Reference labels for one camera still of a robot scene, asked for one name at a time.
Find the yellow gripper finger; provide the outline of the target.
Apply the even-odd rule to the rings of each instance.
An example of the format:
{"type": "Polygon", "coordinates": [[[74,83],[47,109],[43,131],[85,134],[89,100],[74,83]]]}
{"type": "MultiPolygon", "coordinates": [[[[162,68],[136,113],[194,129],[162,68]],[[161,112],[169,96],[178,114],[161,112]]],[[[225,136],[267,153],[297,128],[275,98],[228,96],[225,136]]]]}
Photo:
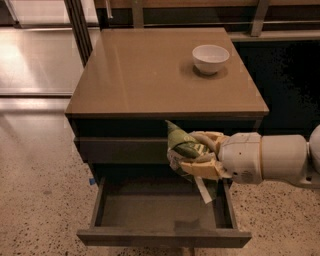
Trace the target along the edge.
{"type": "Polygon", "coordinates": [[[195,149],[199,154],[210,152],[218,154],[221,145],[228,139],[227,135],[212,131],[194,131],[190,133],[190,136],[196,140],[195,149]]]}
{"type": "Polygon", "coordinates": [[[211,159],[208,162],[185,162],[181,161],[180,166],[183,171],[195,177],[201,177],[209,180],[219,180],[223,178],[231,178],[222,163],[211,159]]]}

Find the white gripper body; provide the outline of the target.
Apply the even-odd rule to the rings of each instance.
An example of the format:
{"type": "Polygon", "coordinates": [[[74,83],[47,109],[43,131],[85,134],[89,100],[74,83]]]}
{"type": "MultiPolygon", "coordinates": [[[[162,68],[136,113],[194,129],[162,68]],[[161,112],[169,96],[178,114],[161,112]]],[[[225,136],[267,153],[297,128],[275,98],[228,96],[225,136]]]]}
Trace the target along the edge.
{"type": "Polygon", "coordinates": [[[256,133],[236,133],[220,146],[218,159],[230,178],[239,184],[260,184],[261,136],[256,133]]]}

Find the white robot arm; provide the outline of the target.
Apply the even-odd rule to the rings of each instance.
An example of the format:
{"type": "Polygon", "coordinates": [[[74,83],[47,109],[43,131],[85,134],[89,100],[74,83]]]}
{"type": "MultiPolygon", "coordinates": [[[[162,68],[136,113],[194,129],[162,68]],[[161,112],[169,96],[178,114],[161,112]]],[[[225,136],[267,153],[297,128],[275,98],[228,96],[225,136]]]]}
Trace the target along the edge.
{"type": "Polygon", "coordinates": [[[320,188],[319,131],[309,139],[301,135],[262,136],[256,132],[220,137],[193,132],[192,137],[212,147],[212,159],[183,160],[182,170],[206,179],[230,178],[239,184],[280,181],[306,188],[320,188]]]}

